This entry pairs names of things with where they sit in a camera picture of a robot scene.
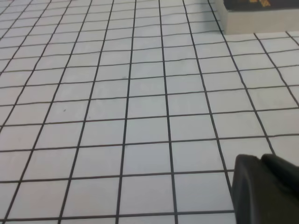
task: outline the black plastic object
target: black plastic object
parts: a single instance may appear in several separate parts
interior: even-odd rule
[[[237,224],[299,224],[299,168],[273,156],[236,158],[232,200]]]
[[[299,0],[223,0],[232,11],[260,11],[299,8]]]

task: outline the black object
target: black object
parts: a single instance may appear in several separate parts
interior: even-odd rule
[[[299,0],[224,0],[227,10],[260,11],[299,8]]]
[[[239,155],[232,200],[237,224],[299,224],[299,168],[271,154]]]

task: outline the white surface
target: white surface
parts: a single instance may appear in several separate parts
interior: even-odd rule
[[[257,34],[263,45],[253,34],[222,36],[212,1],[184,1],[192,34],[183,0],[160,0],[162,38],[159,1],[138,0],[133,40],[134,0],[114,0],[107,32],[112,0],[0,1],[7,224],[57,223],[64,199],[62,224],[115,223],[118,202],[128,216],[119,224],[235,224],[228,183],[238,154],[272,147],[299,165],[299,33]],[[173,189],[178,212],[209,214],[176,223]]]

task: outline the dark book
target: dark book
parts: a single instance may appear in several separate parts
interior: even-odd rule
[[[227,10],[263,11],[299,8],[299,0],[224,0]]]

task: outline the white grid paper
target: white grid paper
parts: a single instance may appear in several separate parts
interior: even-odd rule
[[[0,221],[235,223],[235,157],[299,165],[299,33],[206,0],[0,1]]]

